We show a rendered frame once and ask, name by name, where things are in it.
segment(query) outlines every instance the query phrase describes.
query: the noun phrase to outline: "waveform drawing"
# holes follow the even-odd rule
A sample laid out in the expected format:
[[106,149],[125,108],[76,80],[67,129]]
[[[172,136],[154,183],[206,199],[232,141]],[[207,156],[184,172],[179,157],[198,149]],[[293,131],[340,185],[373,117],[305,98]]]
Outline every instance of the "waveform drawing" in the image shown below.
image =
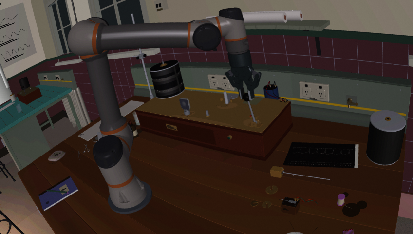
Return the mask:
[[0,10],[0,16],[0,63],[6,68],[35,54],[36,47],[23,3]]

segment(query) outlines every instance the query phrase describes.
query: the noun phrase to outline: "red tile wall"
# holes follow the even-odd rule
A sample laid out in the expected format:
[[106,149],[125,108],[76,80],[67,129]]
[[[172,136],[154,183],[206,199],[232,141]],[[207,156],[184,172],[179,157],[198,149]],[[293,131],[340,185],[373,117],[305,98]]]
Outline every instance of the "red tile wall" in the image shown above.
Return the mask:
[[[364,41],[355,39],[320,38],[321,55],[317,55],[314,37],[283,35],[248,35],[252,61],[254,64],[271,64],[281,66],[297,66],[332,71],[344,71],[413,79],[413,67],[408,66],[408,55],[413,55],[413,45]],[[113,50],[117,53],[128,50]],[[78,56],[60,59],[59,61],[76,59]],[[147,56],[145,63],[160,63],[167,60],[180,62],[228,62],[225,42],[217,51],[202,51],[197,48],[161,48],[161,53]],[[96,103],[85,62],[55,67],[59,62],[53,60],[42,64],[18,78],[11,80],[12,92],[20,90],[19,79],[27,76],[31,85],[39,84],[37,72],[57,69],[73,69],[76,82],[82,91],[83,99],[91,120],[98,118]],[[141,63],[136,58],[109,60],[119,103],[133,95],[135,88],[130,67]],[[413,101],[410,101],[408,130],[406,134],[405,170],[403,177],[404,192],[413,193]],[[63,104],[49,109],[52,116],[64,110]],[[39,122],[46,120],[46,115],[38,115]]]

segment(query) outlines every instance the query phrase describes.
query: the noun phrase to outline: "metal disc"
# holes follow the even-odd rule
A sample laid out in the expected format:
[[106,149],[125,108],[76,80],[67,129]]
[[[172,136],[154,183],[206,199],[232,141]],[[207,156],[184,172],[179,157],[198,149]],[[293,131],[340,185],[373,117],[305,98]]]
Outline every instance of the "metal disc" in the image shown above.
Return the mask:
[[265,202],[263,202],[263,207],[264,207],[264,208],[270,208],[270,206],[271,206],[271,202],[270,202],[270,201],[265,201]]
[[275,185],[268,186],[265,191],[267,194],[274,194],[278,191],[278,188]]
[[258,202],[257,201],[251,201],[251,206],[253,206],[253,207],[258,206]]

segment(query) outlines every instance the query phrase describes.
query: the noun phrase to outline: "pen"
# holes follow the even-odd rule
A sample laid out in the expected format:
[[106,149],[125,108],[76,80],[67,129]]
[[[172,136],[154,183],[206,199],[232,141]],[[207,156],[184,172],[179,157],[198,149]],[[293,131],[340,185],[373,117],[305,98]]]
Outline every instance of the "pen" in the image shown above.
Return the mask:
[[56,190],[46,190],[46,191],[49,191],[49,192],[56,192],[56,193],[69,193],[69,192],[66,192],[66,191],[56,191]]

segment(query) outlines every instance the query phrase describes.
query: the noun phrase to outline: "floor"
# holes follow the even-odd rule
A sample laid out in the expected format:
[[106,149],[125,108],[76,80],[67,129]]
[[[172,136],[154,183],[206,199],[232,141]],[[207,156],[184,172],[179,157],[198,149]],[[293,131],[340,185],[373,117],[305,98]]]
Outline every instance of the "floor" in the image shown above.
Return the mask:
[[[77,132],[77,127],[73,127],[66,117],[54,123],[54,126],[54,129],[48,127],[43,130],[51,148]],[[21,182],[17,174],[17,167],[10,155],[7,154],[1,161],[16,181],[13,182],[11,178],[6,179],[3,173],[0,174],[0,191],[2,191],[2,194],[0,194],[0,210],[25,234],[53,234],[53,230],[40,214]],[[398,216],[395,234],[411,234],[413,230],[413,195],[401,194]],[[6,234],[8,228],[9,224],[7,222],[0,222],[0,234]],[[18,233],[12,227],[9,234]]]

